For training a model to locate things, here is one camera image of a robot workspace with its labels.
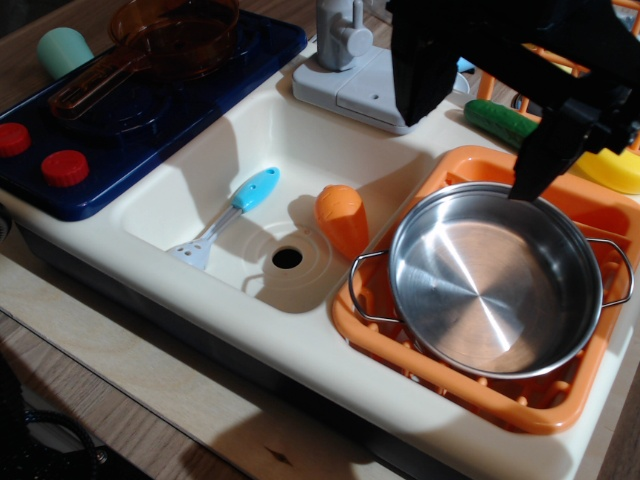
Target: drain hole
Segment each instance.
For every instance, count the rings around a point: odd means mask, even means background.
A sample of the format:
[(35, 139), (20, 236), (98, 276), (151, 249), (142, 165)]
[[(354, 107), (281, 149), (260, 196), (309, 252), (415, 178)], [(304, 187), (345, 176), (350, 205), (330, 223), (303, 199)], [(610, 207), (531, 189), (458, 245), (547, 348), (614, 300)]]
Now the drain hole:
[(302, 254), (295, 248), (286, 247), (274, 253), (271, 261), (276, 267), (289, 270), (300, 265)]

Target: red stove knob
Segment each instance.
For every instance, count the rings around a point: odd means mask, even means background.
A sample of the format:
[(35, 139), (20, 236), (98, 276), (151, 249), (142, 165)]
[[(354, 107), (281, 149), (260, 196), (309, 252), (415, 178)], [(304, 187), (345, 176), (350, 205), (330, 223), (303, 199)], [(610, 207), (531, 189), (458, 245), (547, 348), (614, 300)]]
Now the red stove knob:
[(31, 135), (20, 123), (0, 124), (0, 157), (20, 155), (31, 146)]
[(45, 181), (52, 187), (72, 187), (89, 175), (87, 158), (77, 150), (52, 153), (40, 168)]

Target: wooden surface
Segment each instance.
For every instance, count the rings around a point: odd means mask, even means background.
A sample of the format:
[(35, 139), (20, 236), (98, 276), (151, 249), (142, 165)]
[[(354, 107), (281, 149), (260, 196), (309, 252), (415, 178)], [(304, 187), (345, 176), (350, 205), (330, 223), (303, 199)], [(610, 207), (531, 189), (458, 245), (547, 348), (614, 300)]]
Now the wooden surface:
[[(0, 111), (50, 82), (35, 55), (42, 34), (57, 26), (75, 28), (94, 52), (101, 52), (110, 46), (106, 25), (120, 4), (74, 0), (0, 40)], [(309, 36), (315, 33), (315, 0), (240, 4), (298, 24)], [(375, 19), (367, 19), (367, 25), (376, 32), (377, 44), (388, 45), (388, 28)], [(2, 354), (26, 385), (152, 477), (248, 478), (211, 453), (216, 451), (254, 476), (269, 472), (271, 478), (397, 478), (357, 445), (313, 419), (289, 412), (268, 394), (44, 265), (28, 252), (16, 230), (0, 253), (0, 307), (9, 312), (0, 314)], [(91, 368), (79, 361), (89, 357)], [(114, 369), (124, 358), (131, 367)], [(580, 479), (598, 477), (603, 459), (599, 478), (640, 478), (639, 358), (636, 335), (581, 465)], [(188, 416), (186, 423), (191, 425), (215, 424), (215, 435), (200, 441), (207, 448), (192, 440), (200, 438), (200, 432), (165, 421), (168, 415), (163, 412), (171, 408), (181, 410), (174, 413)]]

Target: metal pot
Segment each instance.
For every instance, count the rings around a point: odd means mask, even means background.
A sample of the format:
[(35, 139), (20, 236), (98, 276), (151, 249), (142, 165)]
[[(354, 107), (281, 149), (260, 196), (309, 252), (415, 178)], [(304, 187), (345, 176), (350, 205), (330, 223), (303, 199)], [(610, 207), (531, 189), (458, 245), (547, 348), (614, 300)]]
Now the metal pot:
[[(418, 349), (474, 375), (527, 378), (573, 358), (593, 334), (600, 310), (631, 297), (632, 266), (618, 245), (585, 238), (544, 199), (509, 200), (510, 188), (462, 183), (420, 201), (389, 251), (354, 262), (349, 289), (360, 315), (404, 322)], [(625, 298), (603, 304), (590, 242), (609, 244), (622, 257), (629, 272)], [(365, 312), (353, 287), (359, 263), (387, 253), (399, 319)]]

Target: orange dish rack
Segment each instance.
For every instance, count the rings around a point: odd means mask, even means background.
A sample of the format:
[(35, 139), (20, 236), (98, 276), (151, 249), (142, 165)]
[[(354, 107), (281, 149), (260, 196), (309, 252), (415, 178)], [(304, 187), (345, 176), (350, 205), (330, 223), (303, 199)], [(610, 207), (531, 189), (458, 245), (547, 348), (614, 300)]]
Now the orange dish rack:
[[(404, 213), (447, 185), (467, 181), (512, 184), (514, 163), (515, 156), (484, 147), (452, 150)], [(615, 241), (627, 254), (634, 271), (637, 269), (640, 206), (636, 202), (571, 174), (558, 177), (543, 197), (568, 215), (585, 236)], [(399, 222), (389, 229), (375, 250), (389, 248)], [(605, 301), (624, 297), (629, 279), (621, 259), (610, 249), (593, 247), (603, 276)], [(354, 289), (369, 313), (397, 318), (386, 259), (383, 256), (363, 263), (354, 277)], [(569, 428), (582, 413), (620, 309), (619, 305), (603, 309), (594, 335), (573, 360), (546, 375), (524, 380), (472, 377), (418, 351), (402, 324), (364, 320), (354, 310), (347, 283), (337, 293), (332, 313), (336, 328), (352, 348), (399, 375), (505, 430), (553, 434)]]

